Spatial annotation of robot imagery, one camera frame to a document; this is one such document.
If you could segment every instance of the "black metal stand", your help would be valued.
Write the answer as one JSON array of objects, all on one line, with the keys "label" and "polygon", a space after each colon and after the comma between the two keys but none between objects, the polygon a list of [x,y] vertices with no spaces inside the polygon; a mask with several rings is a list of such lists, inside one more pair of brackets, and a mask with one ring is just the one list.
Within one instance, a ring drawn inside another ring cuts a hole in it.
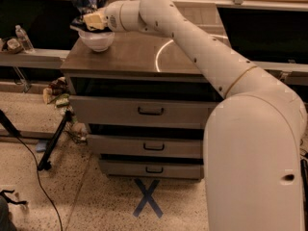
[{"label": "black metal stand", "polygon": [[15,137],[20,139],[33,139],[33,140],[41,140],[41,139],[48,139],[50,140],[46,146],[46,150],[44,152],[44,155],[42,156],[39,164],[38,164],[38,170],[48,170],[51,168],[51,164],[48,161],[54,147],[57,144],[57,141],[59,139],[60,134],[62,133],[63,129],[65,128],[65,125],[68,121],[71,120],[71,111],[66,111],[64,118],[62,119],[57,131],[55,134],[53,134],[52,137],[48,137],[47,134],[44,133],[36,133],[36,132],[21,132],[18,131],[13,124],[10,122],[10,120],[6,117],[6,115],[0,110],[0,123],[3,125],[3,127],[7,130],[9,133],[8,135],[4,135],[4,137]]}]

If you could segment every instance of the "blue tape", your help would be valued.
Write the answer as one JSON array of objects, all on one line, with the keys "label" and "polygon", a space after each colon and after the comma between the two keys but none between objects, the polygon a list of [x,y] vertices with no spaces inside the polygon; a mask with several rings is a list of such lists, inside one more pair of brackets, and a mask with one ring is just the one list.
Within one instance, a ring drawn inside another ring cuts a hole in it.
[{"label": "blue tape", "polygon": [[146,202],[148,202],[149,205],[154,210],[157,217],[161,218],[163,215],[163,212],[161,208],[158,206],[158,204],[155,202],[154,198],[152,197],[152,194],[154,193],[154,190],[156,189],[160,181],[154,180],[148,190],[146,190],[144,183],[140,179],[135,179],[135,182],[137,186],[140,188],[141,192],[143,193],[143,198],[141,202],[139,203],[139,205],[137,206],[133,215],[135,217],[138,217],[141,211],[143,210]]}]

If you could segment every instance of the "white bowl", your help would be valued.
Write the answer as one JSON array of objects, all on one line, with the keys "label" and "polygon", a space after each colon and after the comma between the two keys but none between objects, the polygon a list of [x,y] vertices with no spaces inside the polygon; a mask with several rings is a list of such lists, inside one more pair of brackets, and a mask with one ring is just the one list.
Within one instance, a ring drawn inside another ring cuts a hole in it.
[{"label": "white bowl", "polygon": [[115,38],[114,32],[91,33],[85,31],[78,32],[82,42],[90,49],[96,52],[105,51],[113,43]]}]

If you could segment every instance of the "dresser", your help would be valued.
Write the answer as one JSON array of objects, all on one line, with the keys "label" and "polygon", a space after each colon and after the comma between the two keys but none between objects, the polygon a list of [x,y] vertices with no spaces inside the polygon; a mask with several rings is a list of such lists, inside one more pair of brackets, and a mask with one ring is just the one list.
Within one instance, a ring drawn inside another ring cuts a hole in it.
[{"label": "dresser", "polygon": [[204,128],[221,97],[172,40],[116,33],[96,53],[78,39],[61,71],[103,173],[204,177]]}]

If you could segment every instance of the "gray drawer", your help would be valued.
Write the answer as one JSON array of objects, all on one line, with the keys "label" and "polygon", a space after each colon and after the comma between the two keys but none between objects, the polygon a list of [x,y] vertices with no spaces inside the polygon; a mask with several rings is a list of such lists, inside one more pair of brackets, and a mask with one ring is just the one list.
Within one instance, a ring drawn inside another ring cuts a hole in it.
[{"label": "gray drawer", "polygon": [[204,128],[215,102],[71,96],[78,120],[92,124]]},{"label": "gray drawer", "polygon": [[199,140],[88,135],[88,143],[96,154],[196,159],[203,156]]},{"label": "gray drawer", "polygon": [[107,175],[145,176],[157,178],[202,179],[202,165],[155,164],[99,160],[101,171]]}]

